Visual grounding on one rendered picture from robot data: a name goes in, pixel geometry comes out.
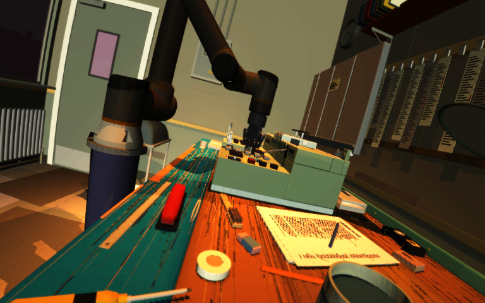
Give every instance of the radiator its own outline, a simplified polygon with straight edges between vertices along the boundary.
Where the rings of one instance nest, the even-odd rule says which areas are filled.
[[[44,109],[0,109],[0,163],[39,155]]]

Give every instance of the blue cylindrical pedestal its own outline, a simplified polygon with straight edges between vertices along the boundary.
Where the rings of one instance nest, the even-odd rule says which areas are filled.
[[[140,156],[92,150],[85,230],[135,189]]]

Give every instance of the green door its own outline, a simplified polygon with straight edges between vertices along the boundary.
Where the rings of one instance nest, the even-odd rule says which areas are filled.
[[[101,63],[101,71],[106,70],[103,63],[111,62],[97,52],[105,43],[102,39],[107,39],[108,48],[116,39],[111,69],[123,76],[138,77],[140,65],[146,65],[141,62],[143,50],[150,48],[145,41],[152,13],[105,3],[104,9],[77,3],[59,99],[54,164],[85,172],[90,159],[86,140],[101,122],[109,77],[109,71],[97,68]]]

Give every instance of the white tape roll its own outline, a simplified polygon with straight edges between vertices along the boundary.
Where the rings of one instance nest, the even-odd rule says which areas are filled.
[[[197,257],[197,273],[209,281],[222,281],[229,275],[231,260],[219,251],[203,251]]]

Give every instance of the electrical box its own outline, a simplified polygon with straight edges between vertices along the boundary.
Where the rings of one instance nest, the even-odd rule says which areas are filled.
[[[232,41],[226,40],[229,48],[232,48]],[[192,73],[190,74],[192,78],[212,82],[221,85],[220,82],[214,74],[212,73],[212,66],[210,64],[209,56],[204,50],[202,43],[199,41],[197,47],[197,52],[195,53],[194,65],[192,66]]]

